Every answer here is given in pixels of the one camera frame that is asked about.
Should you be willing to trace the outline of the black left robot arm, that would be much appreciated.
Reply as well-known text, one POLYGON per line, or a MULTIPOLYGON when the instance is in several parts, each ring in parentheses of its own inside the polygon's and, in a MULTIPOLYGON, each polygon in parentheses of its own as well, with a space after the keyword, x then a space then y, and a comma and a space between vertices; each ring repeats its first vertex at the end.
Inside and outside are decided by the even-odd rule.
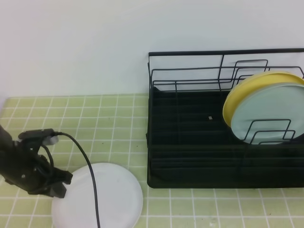
POLYGON ((30 195, 64 198, 73 175, 54 166, 49 145, 58 142, 53 129, 25 131, 13 140, 0 128, 0 174, 30 195))

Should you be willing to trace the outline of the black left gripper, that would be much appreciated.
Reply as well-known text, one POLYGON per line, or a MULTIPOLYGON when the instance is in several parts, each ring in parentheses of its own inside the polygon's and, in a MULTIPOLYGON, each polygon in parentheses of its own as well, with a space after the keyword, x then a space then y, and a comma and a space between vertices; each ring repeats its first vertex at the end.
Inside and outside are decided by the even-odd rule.
POLYGON ((48 145, 0 140, 0 174, 28 194, 63 199, 73 174, 54 167, 48 145))

